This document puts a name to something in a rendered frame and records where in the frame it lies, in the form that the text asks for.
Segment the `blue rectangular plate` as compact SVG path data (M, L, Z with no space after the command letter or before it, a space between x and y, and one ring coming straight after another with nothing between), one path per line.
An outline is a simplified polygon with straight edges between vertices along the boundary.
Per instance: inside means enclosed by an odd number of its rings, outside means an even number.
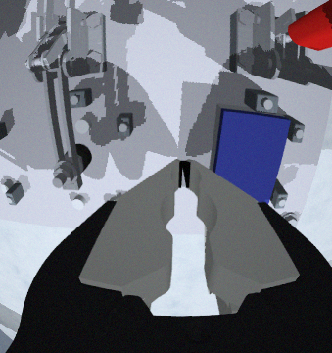
M209 169L269 203L291 120L280 113L217 104Z

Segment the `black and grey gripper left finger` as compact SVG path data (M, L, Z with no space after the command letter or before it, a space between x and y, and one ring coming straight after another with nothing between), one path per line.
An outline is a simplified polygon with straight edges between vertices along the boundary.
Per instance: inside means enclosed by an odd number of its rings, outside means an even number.
M105 202L46 258L27 292L5 353L29 353L51 330L86 316L120 313L125 295L151 304L170 289L175 192L183 161L173 160L115 201Z

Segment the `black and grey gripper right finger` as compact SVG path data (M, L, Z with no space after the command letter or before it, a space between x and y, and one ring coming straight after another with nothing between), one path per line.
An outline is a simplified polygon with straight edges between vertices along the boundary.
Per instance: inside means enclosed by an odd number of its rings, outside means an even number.
M321 252L266 202L195 160L182 168L198 198L207 289L219 314L237 313L258 292L266 309L306 312L332 326L332 267Z

